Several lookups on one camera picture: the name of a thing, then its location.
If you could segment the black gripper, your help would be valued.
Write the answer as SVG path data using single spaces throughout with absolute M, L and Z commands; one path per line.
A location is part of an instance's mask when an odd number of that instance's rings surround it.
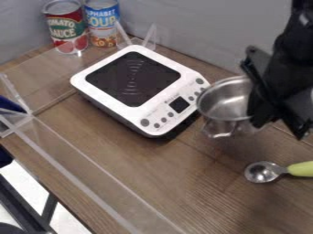
M 313 129 L 313 59 L 301 61 L 281 48 L 269 55 L 249 46 L 241 69 L 253 82 L 247 108 L 253 127 L 261 129 L 282 118 L 302 140 Z

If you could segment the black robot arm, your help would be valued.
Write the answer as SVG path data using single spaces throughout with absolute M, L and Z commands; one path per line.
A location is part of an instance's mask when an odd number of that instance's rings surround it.
M 313 131 L 313 0 L 292 0 L 289 22 L 273 52 L 249 46 L 239 67 L 251 81 L 251 125 L 262 128 L 284 121 L 302 139 Z

